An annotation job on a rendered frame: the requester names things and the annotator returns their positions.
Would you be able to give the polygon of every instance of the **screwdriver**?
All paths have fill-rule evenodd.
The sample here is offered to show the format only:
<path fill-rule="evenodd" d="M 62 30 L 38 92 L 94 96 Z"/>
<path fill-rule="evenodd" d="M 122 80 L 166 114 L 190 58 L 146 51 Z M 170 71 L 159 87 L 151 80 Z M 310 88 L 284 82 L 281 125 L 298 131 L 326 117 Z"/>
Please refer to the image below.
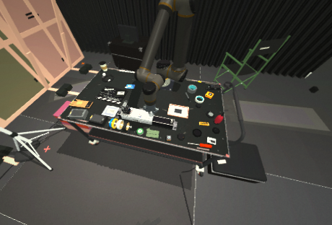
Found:
<path fill-rule="evenodd" d="M 188 144 L 198 145 L 200 147 L 204 147 L 204 148 L 208 148 L 208 149 L 212 148 L 211 144 L 195 144 L 195 143 L 190 143 L 190 142 L 188 142 Z"/>

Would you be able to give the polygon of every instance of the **director's chair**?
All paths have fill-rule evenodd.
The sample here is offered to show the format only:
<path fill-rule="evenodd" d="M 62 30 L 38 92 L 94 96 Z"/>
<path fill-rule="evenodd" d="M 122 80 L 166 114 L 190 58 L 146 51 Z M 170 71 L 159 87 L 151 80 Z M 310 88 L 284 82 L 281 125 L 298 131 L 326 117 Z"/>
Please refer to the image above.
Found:
<path fill-rule="evenodd" d="M 244 58 L 244 60 L 242 62 L 239 62 L 236 58 L 234 58 L 228 52 L 226 52 L 226 56 L 217 72 L 217 75 L 215 76 L 214 81 L 216 83 L 219 83 L 217 81 L 217 78 L 219 78 L 223 74 L 226 74 L 227 72 L 230 72 L 231 75 L 234 77 L 231 82 L 233 82 L 234 80 L 239 81 L 239 84 L 235 85 L 235 87 L 242 84 L 244 86 L 244 88 L 247 89 L 248 86 L 251 84 L 251 82 L 254 80 L 254 78 L 256 78 L 257 75 L 265 68 L 265 66 L 268 64 L 268 62 L 271 61 L 271 59 L 278 53 L 278 51 L 282 48 L 282 46 L 288 41 L 288 39 L 290 37 L 291 36 L 289 35 L 287 38 L 281 38 L 281 39 L 275 39 L 275 40 L 261 40 L 260 39 L 256 43 L 256 45 L 253 49 L 249 49 L 248 54 L 246 55 L 246 57 Z M 269 59 L 267 59 L 267 58 L 263 57 L 266 54 L 272 54 L 272 55 Z M 224 65 L 224 62 L 228 56 L 233 61 L 235 61 L 236 64 Z M 247 64 L 249 58 L 251 58 L 253 56 L 258 56 L 259 58 L 261 58 L 262 60 L 265 61 L 265 64 L 258 71 L 256 71 L 254 68 L 252 68 L 250 65 Z M 226 72 L 219 75 L 221 68 L 226 69 Z M 247 75 L 247 74 L 252 74 L 252 73 L 256 73 L 256 74 L 252 75 L 245 81 L 242 81 L 241 79 L 239 79 L 237 77 L 239 75 Z M 231 88 L 228 89 L 227 87 L 223 87 L 223 86 L 222 86 L 222 88 L 224 90 L 223 93 L 231 90 Z"/>

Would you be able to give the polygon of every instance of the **light stand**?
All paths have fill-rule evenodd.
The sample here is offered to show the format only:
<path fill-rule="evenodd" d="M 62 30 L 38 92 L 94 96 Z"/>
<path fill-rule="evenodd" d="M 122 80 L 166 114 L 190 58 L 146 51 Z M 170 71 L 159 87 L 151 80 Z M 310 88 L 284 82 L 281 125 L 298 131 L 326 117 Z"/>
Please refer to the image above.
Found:
<path fill-rule="evenodd" d="M 59 130 L 64 130 L 64 129 L 66 129 L 66 128 L 54 128 L 54 129 L 41 130 L 41 131 L 28 131 L 28 132 L 15 133 L 15 132 L 11 132 L 11 131 L 8 131 L 7 129 L 4 129 L 4 128 L 0 127 L 0 131 L 2 133 L 5 133 L 8 136 L 11 136 L 13 138 L 13 141 L 14 141 L 14 144 L 16 145 L 17 151 L 21 151 L 21 149 L 19 148 L 19 144 L 17 143 L 17 141 L 18 141 L 22 144 L 21 147 L 24 146 L 34 157 L 36 157 L 40 162 L 42 162 L 42 164 L 45 165 L 47 167 L 47 169 L 49 169 L 50 171 L 52 171 L 53 169 L 50 168 L 50 166 L 48 166 L 40 158 L 40 155 L 36 152 L 35 148 L 32 145 L 32 140 L 36 139 L 38 137 L 44 136 L 46 134 L 49 134 L 49 131 L 59 131 Z M 22 137 L 21 135 L 19 135 L 19 134 L 40 133 L 40 132 L 47 132 L 47 133 L 41 134 L 41 135 L 36 136 L 34 138 L 31 138 L 31 139 L 28 139 L 28 138 L 25 138 L 25 137 Z"/>

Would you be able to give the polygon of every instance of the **black tabletop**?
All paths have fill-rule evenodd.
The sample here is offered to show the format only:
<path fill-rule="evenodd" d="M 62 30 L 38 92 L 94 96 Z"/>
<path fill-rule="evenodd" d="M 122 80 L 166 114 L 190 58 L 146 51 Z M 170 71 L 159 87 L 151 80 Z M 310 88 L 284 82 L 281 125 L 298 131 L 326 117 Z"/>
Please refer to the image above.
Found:
<path fill-rule="evenodd" d="M 112 75 L 114 80 L 111 82 L 103 82 L 102 81 L 102 73 L 100 71 L 98 74 L 94 76 L 91 82 L 79 93 L 76 97 L 78 100 L 92 101 L 93 105 L 88 110 L 88 116 L 86 121 L 89 120 L 91 115 L 98 114 L 100 115 L 107 105 L 112 105 L 116 107 L 120 107 L 120 105 L 112 104 L 109 102 L 105 102 L 102 100 L 97 100 L 96 96 L 99 94 L 101 90 L 105 87 L 113 87 L 118 89 L 127 90 L 127 94 L 123 100 L 128 101 L 128 106 L 133 108 L 142 108 L 144 106 L 144 101 L 142 97 L 141 88 L 143 83 L 137 81 L 135 79 L 135 74 L 122 72 L 115 69 L 108 69 L 106 71 L 107 75 Z M 134 89 L 125 89 L 127 84 L 135 84 Z M 193 84 L 197 87 L 195 94 L 188 93 L 191 101 L 188 101 L 186 96 L 188 85 Z M 67 116 L 69 115 L 72 108 L 75 107 L 67 107 L 65 111 L 61 114 L 58 119 L 65 120 L 68 122 L 73 122 L 77 124 L 87 125 L 92 128 L 103 129 L 106 131 L 119 132 L 120 135 L 124 135 L 125 138 L 128 135 L 132 135 L 135 137 L 139 137 L 142 140 L 148 141 L 156 141 L 163 142 L 165 144 L 177 145 L 178 147 L 182 147 L 184 149 L 190 149 L 192 151 L 198 152 L 206 152 L 207 154 L 215 155 L 215 156 L 229 156 L 229 147 L 227 143 L 227 131 L 226 124 L 224 120 L 220 124 L 214 124 L 214 118 L 208 118 L 206 113 L 208 111 L 212 111 L 215 116 L 220 115 L 223 112 L 223 99 L 220 90 L 207 90 L 205 88 L 208 87 L 206 82 L 198 82 L 194 80 L 185 79 L 181 83 L 173 82 L 168 87 L 162 88 L 157 93 L 157 103 L 156 107 L 159 108 L 159 111 L 155 114 L 156 116 L 175 119 L 178 122 L 178 127 L 176 131 L 173 131 L 169 128 L 163 128 L 155 125 L 147 125 L 143 123 L 137 123 L 133 121 L 129 121 L 132 125 L 132 128 L 128 133 L 124 133 L 123 131 L 112 130 L 108 127 L 107 123 L 103 125 L 98 125 L 90 122 L 80 122 L 75 120 L 69 120 Z M 214 93 L 214 96 L 209 99 L 205 97 L 205 94 L 210 91 Z M 201 95 L 204 97 L 204 102 L 201 104 L 200 108 L 196 107 L 195 97 Z M 188 118 L 179 118 L 174 117 L 167 114 L 168 108 L 170 104 L 180 105 L 189 107 Z M 210 126 L 202 126 L 199 125 L 199 122 L 207 122 Z M 139 136 L 136 134 L 136 130 L 138 128 L 144 129 L 144 134 Z M 153 131 L 159 131 L 160 135 L 158 139 L 146 137 L 147 129 L 151 129 Z M 219 133 L 215 134 L 212 132 L 212 128 L 218 128 Z M 195 137 L 193 135 L 193 130 L 199 129 L 201 131 L 200 137 Z M 177 139 L 177 135 L 183 133 L 185 134 L 185 139 L 180 141 Z M 166 136 L 171 136 L 171 141 L 166 141 Z M 196 144 L 207 144 L 207 137 L 215 138 L 217 140 L 216 145 L 213 145 L 211 149 L 208 151 L 197 149 L 196 145 L 188 145 L 188 142 L 196 143 Z"/>

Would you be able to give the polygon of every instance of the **gray floor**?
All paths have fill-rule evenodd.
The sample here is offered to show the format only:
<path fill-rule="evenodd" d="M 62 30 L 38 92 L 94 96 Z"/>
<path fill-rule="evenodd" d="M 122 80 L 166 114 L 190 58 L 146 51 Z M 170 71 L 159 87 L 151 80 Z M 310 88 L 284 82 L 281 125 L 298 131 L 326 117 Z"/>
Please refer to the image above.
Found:
<path fill-rule="evenodd" d="M 94 70 L 99 61 L 114 66 L 109 55 L 84 56 L 82 62 L 91 63 Z M 189 79 L 204 81 L 212 81 L 218 70 L 186 66 Z M 69 83 L 78 91 L 93 76 L 70 71 L 53 87 Z M 309 92 L 312 86 L 319 91 Z M 265 184 L 207 173 L 199 177 L 194 170 L 181 173 L 192 166 L 104 144 L 114 160 L 103 161 L 93 146 L 76 144 L 81 140 L 78 133 L 64 131 L 38 151 L 54 171 L 34 162 L 2 165 L 0 224 L 84 224 L 89 218 L 93 219 L 89 224 L 332 224 L 332 59 L 307 79 L 260 74 L 248 89 L 238 87 L 237 93 L 244 102 L 311 108 L 330 131 L 245 121 L 243 142 L 258 146 L 268 178 Z M 49 128 L 57 121 L 52 114 L 72 99 L 46 92 L 9 129 Z M 228 135 L 236 140 L 240 128 L 232 92 L 224 101 Z M 13 146 L 4 136 L 1 143 Z M 46 145 L 52 147 L 49 154 L 41 151 Z M 87 146 L 90 154 L 77 151 Z M 133 165 L 137 157 L 147 163 Z"/>

